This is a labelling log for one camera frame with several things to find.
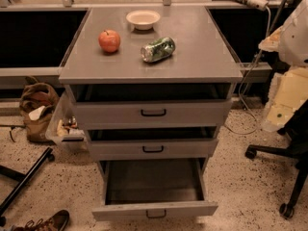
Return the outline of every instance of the bowl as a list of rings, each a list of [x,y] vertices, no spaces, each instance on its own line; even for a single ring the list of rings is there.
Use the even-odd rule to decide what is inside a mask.
[[[158,13],[147,10],[134,11],[126,15],[127,21],[132,23],[138,30],[151,29],[160,18],[161,16]]]

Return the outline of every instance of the speckled floor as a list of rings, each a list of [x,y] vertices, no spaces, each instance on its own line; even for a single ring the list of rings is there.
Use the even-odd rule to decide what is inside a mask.
[[[262,109],[253,113],[258,121]],[[1,114],[1,123],[22,124],[19,115]],[[226,125],[236,133],[253,131],[255,120],[244,110],[232,110]],[[26,173],[47,145],[29,143],[24,129],[0,129],[0,165]],[[51,145],[56,160],[46,161],[20,196],[5,212],[7,225],[24,225],[28,220],[49,218],[60,209],[70,212],[67,231],[103,230],[295,230],[308,227],[308,186],[290,220],[280,217],[278,208],[289,200],[296,178],[295,160],[259,154],[254,161],[244,152],[250,143],[285,147],[288,140],[276,133],[257,130],[238,135],[221,127],[219,144],[210,159],[204,181],[208,198],[218,203],[211,217],[151,219],[147,221],[96,222],[91,209],[101,203],[103,180],[87,151],[67,150]],[[0,199],[12,189],[13,181],[0,177]]]

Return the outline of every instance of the drawer handle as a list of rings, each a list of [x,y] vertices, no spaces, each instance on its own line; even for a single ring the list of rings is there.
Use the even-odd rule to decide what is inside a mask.
[[[160,152],[163,152],[163,150],[164,150],[164,146],[163,145],[161,147],[159,147],[157,150],[146,149],[146,146],[142,147],[142,151],[144,153],[160,153]]]
[[[145,110],[141,110],[141,115],[142,116],[165,116],[167,113],[166,109],[161,110],[159,113],[153,113],[153,111],[145,111]]]
[[[148,210],[146,210],[146,217],[149,218],[149,219],[165,218],[166,215],[167,215],[167,211],[166,210],[164,210],[164,212],[161,215],[159,215],[159,216],[151,216],[151,215],[148,214]]]

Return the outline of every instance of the apple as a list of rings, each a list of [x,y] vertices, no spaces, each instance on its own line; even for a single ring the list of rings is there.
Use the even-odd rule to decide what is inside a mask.
[[[98,37],[98,43],[104,51],[113,53],[118,50],[121,38],[114,30],[104,30]]]

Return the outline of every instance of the plastic bin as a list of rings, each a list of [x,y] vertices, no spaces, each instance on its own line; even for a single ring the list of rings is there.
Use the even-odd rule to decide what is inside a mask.
[[[74,116],[72,112],[72,104],[69,98],[64,92],[59,100],[54,114],[50,120],[48,128],[46,130],[46,138],[53,141],[61,149],[87,149],[87,142],[85,135],[57,135],[57,127],[60,120],[67,122],[70,118]]]

